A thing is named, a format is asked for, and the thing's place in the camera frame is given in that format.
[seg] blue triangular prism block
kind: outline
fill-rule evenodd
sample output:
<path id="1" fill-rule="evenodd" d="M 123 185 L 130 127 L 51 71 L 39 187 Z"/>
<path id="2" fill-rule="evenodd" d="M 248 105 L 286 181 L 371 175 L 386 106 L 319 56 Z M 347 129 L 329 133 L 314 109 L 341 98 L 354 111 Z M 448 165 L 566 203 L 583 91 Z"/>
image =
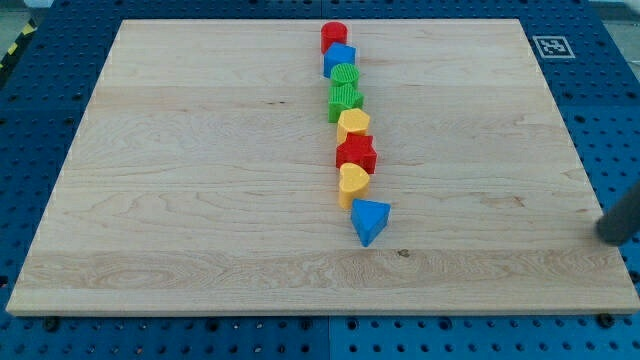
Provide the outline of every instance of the blue triangular prism block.
<path id="1" fill-rule="evenodd" d="M 391 205 L 376 201 L 354 199 L 351 222 L 360 237 L 362 246 L 367 247 L 387 226 Z"/>

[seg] wooden cutting board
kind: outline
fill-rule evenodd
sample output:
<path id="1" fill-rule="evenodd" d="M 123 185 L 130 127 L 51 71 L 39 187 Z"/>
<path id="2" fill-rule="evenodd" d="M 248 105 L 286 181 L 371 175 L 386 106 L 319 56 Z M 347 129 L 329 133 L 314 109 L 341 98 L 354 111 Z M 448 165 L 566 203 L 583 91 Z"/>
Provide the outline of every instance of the wooden cutting board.
<path id="1" fill-rule="evenodd" d="M 392 220 L 337 205 L 323 21 L 124 21 L 14 315 L 631 313 L 515 20 L 347 21 Z"/>

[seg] row of blocks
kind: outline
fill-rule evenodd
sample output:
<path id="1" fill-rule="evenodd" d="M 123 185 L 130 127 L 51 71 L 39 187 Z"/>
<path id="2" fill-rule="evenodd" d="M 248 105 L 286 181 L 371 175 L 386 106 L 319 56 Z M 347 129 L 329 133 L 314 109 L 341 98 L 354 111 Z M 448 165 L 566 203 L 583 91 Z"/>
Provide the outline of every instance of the row of blocks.
<path id="1" fill-rule="evenodd" d="M 324 76 L 331 80 L 328 121 L 337 123 L 338 203 L 343 209 L 351 209 L 351 222 L 367 247 L 387 226 L 391 205 L 362 199 L 369 192 L 370 174 L 375 172 L 378 155 L 373 136 L 367 135 L 371 118 L 362 110 L 364 94 L 358 91 L 356 49 L 346 45 L 346 40 L 344 24 L 329 22 L 323 26 Z"/>

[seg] blue cube block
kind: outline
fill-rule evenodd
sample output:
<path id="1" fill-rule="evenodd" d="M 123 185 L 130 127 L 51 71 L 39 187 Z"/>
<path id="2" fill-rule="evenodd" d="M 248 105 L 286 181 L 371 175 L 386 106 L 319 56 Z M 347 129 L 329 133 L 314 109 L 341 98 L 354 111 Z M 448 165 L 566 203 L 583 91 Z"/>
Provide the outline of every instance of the blue cube block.
<path id="1" fill-rule="evenodd" d="M 351 222 L 362 246 L 367 247 L 387 226 L 391 205 L 376 201 L 354 199 Z"/>
<path id="2" fill-rule="evenodd" d="M 356 48 L 341 43 L 334 42 L 331 44 L 326 53 L 324 53 L 324 77 L 331 78 L 331 69 L 338 64 L 356 63 Z"/>

